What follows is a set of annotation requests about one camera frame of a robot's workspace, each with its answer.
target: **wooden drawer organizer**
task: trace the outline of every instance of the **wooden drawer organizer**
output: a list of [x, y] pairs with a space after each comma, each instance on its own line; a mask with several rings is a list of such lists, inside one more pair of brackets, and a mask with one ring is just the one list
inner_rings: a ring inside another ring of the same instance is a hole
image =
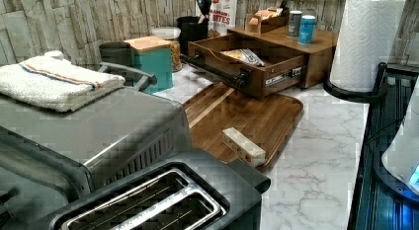
[[[287, 27], [264, 34], [246, 33], [242, 27], [228, 31], [227, 36], [189, 42], [189, 56], [196, 65], [221, 71], [232, 77], [243, 77], [245, 85], [237, 80], [221, 81], [257, 99], [299, 84], [308, 88], [326, 78], [331, 69], [337, 35], [316, 31], [312, 44], [299, 44], [287, 37]], [[258, 67], [243, 63], [220, 53], [224, 50], [249, 48], [264, 62]]]

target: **white countertop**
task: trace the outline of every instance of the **white countertop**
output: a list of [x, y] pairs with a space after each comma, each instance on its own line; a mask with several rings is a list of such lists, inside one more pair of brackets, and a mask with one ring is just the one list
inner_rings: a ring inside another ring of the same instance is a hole
[[[184, 65], [174, 87], [155, 95], [186, 102], [211, 84]], [[339, 100], [321, 85], [282, 93], [302, 101], [303, 116], [287, 146], [264, 172], [261, 229], [346, 229], [360, 160], [368, 105]]]

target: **glass jar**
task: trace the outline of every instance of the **glass jar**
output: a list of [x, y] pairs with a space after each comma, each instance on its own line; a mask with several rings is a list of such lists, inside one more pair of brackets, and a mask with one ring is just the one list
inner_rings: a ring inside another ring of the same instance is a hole
[[172, 53], [172, 70], [173, 72], [180, 71], [182, 69], [181, 45], [178, 41], [170, 41], [170, 51]]

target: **striped towel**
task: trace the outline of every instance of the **striped towel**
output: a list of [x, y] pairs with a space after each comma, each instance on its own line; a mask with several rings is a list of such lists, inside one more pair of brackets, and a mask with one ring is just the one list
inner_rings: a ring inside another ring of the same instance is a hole
[[76, 111], [124, 85], [124, 77], [104, 74], [49, 56], [0, 67], [0, 93], [53, 109]]

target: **wooden lid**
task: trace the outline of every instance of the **wooden lid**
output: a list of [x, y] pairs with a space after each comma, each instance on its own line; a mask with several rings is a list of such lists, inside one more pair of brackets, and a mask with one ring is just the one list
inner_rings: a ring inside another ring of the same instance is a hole
[[144, 38], [134, 38], [126, 40], [133, 48], [138, 52], [146, 52], [150, 50], [168, 48], [170, 46], [170, 40], [165, 40], [157, 36], [150, 36]]

